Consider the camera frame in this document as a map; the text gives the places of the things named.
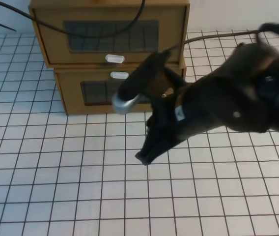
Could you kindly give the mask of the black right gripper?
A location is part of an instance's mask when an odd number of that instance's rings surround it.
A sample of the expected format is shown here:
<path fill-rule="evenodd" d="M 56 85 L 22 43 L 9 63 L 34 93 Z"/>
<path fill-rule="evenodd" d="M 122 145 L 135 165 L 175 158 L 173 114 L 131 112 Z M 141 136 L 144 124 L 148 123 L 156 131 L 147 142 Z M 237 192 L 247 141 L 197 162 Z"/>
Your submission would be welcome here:
<path fill-rule="evenodd" d="M 279 52 L 256 43 L 236 47 L 219 68 L 192 84 L 165 67 L 164 76 L 177 91 L 154 108 L 136 159 L 149 165 L 191 136 L 219 126 L 239 132 L 267 131 L 271 105 L 260 87 L 267 76 L 278 72 Z"/>

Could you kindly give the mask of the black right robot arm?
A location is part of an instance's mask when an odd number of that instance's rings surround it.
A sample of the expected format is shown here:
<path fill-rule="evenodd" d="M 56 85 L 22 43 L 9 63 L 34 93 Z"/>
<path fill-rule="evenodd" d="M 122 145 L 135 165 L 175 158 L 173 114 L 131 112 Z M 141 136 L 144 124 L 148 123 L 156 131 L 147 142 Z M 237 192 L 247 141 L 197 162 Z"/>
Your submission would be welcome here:
<path fill-rule="evenodd" d="M 147 136 L 136 158 L 144 165 L 192 136 L 226 126 L 279 132 L 279 52 L 262 42 L 238 45 L 216 70 L 152 102 Z"/>

